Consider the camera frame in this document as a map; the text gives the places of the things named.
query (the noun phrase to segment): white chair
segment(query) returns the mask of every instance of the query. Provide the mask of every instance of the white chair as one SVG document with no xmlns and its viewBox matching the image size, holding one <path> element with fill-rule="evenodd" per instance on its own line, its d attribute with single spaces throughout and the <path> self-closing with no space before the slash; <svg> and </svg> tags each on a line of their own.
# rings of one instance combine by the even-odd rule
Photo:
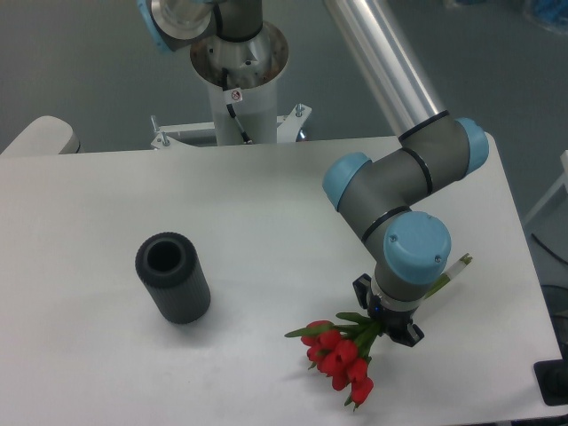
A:
<svg viewBox="0 0 568 426">
<path fill-rule="evenodd" d="M 76 154 L 81 142 L 69 124 L 49 115 L 29 124 L 0 154 L 0 158 Z"/>
<path fill-rule="evenodd" d="M 565 199 L 568 193 L 568 151 L 560 155 L 564 173 L 542 195 L 540 200 L 529 210 L 523 219 L 523 227 L 526 227 L 536 218 L 544 217 L 556 209 Z"/>
</svg>

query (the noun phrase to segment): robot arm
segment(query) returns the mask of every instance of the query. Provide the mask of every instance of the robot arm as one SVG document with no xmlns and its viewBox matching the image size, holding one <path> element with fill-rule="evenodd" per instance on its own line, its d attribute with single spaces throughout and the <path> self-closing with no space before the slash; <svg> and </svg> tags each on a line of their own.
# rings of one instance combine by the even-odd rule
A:
<svg viewBox="0 0 568 426">
<path fill-rule="evenodd" d="M 376 260 L 353 285 L 359 303 L 392 340 L 423 338 L 412 316 L 444 271 L 451 238 L 441 221 L 410 206 L 481 167 L 485 133 L 442 107 L 386 0 L 324 0 L 402 148 L 377 162 L 339 159 L 323 187 Z"/>
<path fill-rule="evenodd" d="M 402 147 L 377 162 L 363 153 L 340 158 L 323 187 L 377 262 L 373 278 L 353 283 L 359 303 L 386 324 L 392 340 L 414 346 L 423 333 L 413 314 L 444 271 L 451 238 L 440 220 L 411 206 L 481 167 L 489 143 L 473 121 L 454 120 L 443 108 L 386 0 L 324 4 Z M 224 89 L 263 85 L 288 59 L 284 45 L 280 60 L 271 55 L 280 49 L 265 49 L 277 33 L 263 26 L 262 0 L 138 0 L 138 6 L 151 33 L 158 32 L 157 43 L 174 50 L 195 43 L 198 74 Z M 207 45 L 198 42 L 209 36 Z M 269 122 L 266 117 L 272 116 L 255 120 Z"/>
</svg>

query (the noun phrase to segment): silver metal tube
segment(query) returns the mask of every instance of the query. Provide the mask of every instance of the silver metal tube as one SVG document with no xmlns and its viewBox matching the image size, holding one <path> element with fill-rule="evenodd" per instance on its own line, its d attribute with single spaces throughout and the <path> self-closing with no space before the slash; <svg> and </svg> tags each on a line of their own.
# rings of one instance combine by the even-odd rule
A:
<svg viewBox="0 0 568 426">
<path fill-rule="evenodd" d="M 213 4 L 190 0 L 152 0 L 152 16 L 168 36 L 192 40 L 205 32 L 211 21 Z"/>
<path fill-rule="evenodd" d="M 392 129 L 445 110 L 386 0 L 324 0 Z"/>
</svg>

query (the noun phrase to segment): white table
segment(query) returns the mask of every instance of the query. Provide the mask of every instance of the white table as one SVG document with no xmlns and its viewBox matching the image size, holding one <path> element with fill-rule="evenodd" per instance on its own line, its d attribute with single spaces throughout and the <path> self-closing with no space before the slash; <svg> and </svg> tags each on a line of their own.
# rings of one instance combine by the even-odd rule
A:
<svg viewBox="0 0 568 426">
<path fill-rule="evenodd" d="M 0 160 L 0 424 L 439 425 L 565 414 L 533 363 L 560 357 L 491 142 L 488 163 L 414 206 L 453 236 L 462 275 L 415 314 L 414 348 L 379 339 L 375 390 L 348 395 L 285 339 L 358 311 L 374 260 L 321 189 L 339 156 L 395 138 Z M 168 323 L 134 270 L 162 231 L 196 246 L 207 314 Z"/>
</svg>

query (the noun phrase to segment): bolt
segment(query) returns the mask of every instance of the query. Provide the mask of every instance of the bolt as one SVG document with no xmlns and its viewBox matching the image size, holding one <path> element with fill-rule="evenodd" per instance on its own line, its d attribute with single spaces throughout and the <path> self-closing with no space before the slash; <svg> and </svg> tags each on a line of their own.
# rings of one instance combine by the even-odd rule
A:
<svg viewBox="0 0 568 426">
<path fill-rule="evenodd" d="M 304 129 L 300 129 L 300 131 L 298 131 L 298 136 L 296 137 L 296 142 L 304 142 L 307 139 L 308 135 L 305 134 Z"/>
<path fill-rule="evenodd" d="M 170 140 L 168 139 L 168 135 L 166 135 L 165 131 L 162 132 L 162 145 L 170 146 Z"/>
<path fill-rule="evenodd" d="M 155 115 L 150 115 L 150 122 L 152 123 L 152 130 L 154 131 L 154 135 L 160 133 L 160 126 L 158 125 L 158 119 Z"/>
<path fill-rule="evenodd" d="M 296 105 L 296 117 L 301 117 L 302 116 L 302 112 L 305 110 L 304 106 L 302 104 L 298 104 Z"/>
</svg>

